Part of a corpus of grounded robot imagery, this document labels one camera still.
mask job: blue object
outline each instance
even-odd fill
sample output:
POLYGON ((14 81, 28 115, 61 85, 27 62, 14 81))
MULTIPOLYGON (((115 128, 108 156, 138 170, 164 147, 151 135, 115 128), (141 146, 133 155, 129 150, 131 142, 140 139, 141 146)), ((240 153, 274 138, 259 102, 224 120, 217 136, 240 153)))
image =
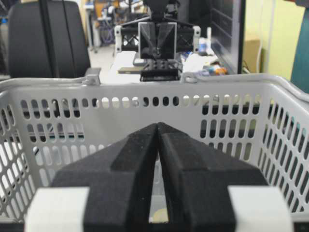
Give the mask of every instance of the blue object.
POLYGON ((305 10, 299 34, 291 82, 309 93, 309 8, 305 10))

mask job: basket rim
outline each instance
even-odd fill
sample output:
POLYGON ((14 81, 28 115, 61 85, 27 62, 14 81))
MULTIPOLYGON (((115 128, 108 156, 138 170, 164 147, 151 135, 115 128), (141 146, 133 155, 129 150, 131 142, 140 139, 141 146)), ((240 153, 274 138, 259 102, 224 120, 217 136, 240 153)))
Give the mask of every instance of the basket rim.
MULTIPOLYGON (((15 87, 26 87, 26 86, 41 86, 41 85, 50 85, 50 86, 61 86, 61 85, 75 85, 80 86, 85 84, 87 77, 80 77, 76 79, 55 79, 55 78, 15 78, 8 79, 0 82, 0 92, 3 92, 9 88, 15 87)), ((308 102, 309 103, 309 94, 302 91, 300 88, 295 86, 290 81, 286 80, 283 77, 277 75, 271 75, 267 73, 256 73, 256 74, 238 74, 238 75, 226 75, 226 76, 210 76, 205 78, 203 81, 199 80, 197 83, 184 83, 182 80, 180 82, 143 82, 143 83, 127 83, 127 84, 105 84, 100 83, 100 85, 95 86, 104 86, 104 87, 119 87, 119 86, 183 86, 183 85, 200 85, 206 83, 247 83, 247 82, 267 82, 272 83, 277 86, 284 88, 293 94, 297 99, 308 102)))

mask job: cable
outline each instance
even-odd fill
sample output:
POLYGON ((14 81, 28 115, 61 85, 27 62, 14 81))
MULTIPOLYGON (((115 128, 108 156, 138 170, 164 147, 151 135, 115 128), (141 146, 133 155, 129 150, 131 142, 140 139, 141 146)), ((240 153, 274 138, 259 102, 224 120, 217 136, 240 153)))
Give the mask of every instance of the cable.
POLYGON ((261 60, 261 54, 262 54, 262 48, 263 48, 263 26, 262 26, 262 19, 263 19, 263 6, 264 6, 264 0, 261 0, 261 14, 260 14, 260 47, 259 51, 257 53, 257 60, 256 60, 256 72, 260 72, 260 60, 261 60))
POLYGON ((6 13, 8 13, 8 9, 5 7, 5 5, 1 0, 0 0, 0 6, 6 11, 6 13))
POLYGON ((66 21, 66 28, 67 28, 68 37, 69 37, 70 50, 71 50, 71 57, 72 57, 72 64, 73 64, 73 77, 77 78, 75 59, 74 59, 74 53, 73 53, 73 45, 72 45, 72 40, 71 40, 71 35, 70 35, 70 30, 69 30, 69 22, 68 22, 68 17, 67 17, 67 10, 66 10, 66 5, 64 3, 64 0, 62 0, 62 5, 63 5, 64 18, 66 21))
POLYGON ((272 44, 272 37, 273 37, 273 29, 274 29, 274 21, 275 21, 275 9, 276 9, 276 0, 272 2, 272 16, 271 16, 271 23, 269 27, 269 36, 268 36, 268 49, 267 49, 267 57, 266 57, 266 65, 265 65, 265 72, 268 72, 269 68, 269 57, 270 57, 270 49, 272 44))

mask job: yellow wall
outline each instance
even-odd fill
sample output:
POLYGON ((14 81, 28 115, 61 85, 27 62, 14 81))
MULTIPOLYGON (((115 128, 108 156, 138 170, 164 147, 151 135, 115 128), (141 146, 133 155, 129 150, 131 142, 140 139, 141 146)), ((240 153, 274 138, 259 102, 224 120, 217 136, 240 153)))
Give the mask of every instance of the yellow wall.
MULTIPOLYGON (((269 41, 272 5, 272 0, 264 0, 262 71, 266 72, 266 57, 269 53, 268 73, 290 80, 305 8, 293 2, 276 0, 272 40, 269 41)), ((260 0, 247 0, 246 31, 259 35, 259 17, 260 0)))

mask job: black block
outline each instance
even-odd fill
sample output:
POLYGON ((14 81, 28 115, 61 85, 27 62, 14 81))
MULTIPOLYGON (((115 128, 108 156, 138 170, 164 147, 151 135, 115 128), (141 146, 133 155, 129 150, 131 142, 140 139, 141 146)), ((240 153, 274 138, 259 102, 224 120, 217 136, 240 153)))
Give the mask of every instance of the black block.
POLYGON ((164 123, 158 135, 170 221, 196 232, 235 231, 227 187, 267 185, 261 172, 164 123))
POLYGON ((90 187, 85 232, 148 224, 157 143, 153 124, 57 172, 53 187, 90 187))

